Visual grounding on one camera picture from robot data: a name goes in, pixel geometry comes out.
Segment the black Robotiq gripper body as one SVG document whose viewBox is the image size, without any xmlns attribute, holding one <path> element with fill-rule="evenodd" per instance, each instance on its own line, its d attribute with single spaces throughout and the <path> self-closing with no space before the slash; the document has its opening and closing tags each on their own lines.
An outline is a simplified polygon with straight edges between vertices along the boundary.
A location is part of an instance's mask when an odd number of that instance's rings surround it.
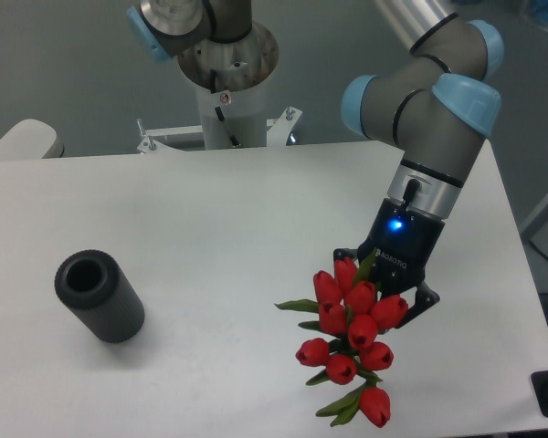
<svg viewBox="0 0 548 438">
<path fill-rule="evenodd" d="M 374 261 L 363 279 L 378 283 L 389 296 L 418 286 L 445 222 L 384 199 L 372 228 L 357 248 L 357 258 Z"/>
</svg>

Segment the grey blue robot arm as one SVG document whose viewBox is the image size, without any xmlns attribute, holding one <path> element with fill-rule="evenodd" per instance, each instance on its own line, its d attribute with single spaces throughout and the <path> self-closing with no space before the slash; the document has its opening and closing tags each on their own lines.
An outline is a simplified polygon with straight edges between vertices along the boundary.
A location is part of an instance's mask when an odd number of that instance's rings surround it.
<svg viewBox="0 0 548 438">
<path fill-rule="evenodd" d="M 426 284 L 426 264 L 499 113 L 501 97 L 486 80 L 504 45 L 494 26 L 464 21 L 447 1 L 380 1 L 377 8 L 411 60 L 390 76 L 354 79 L 342 96 L 342 121 L 403 158 L 364 242 L 333 257 L 357 261 L 383 297 L 413 290 L 409 322 L 439 300 Z M 141 1 L 127 17 L 150 56 L 176 59 L 196 86 L 207 149 L 274 143 L 263 86 L 279 48 L 250 2 Z"/>
</svg>

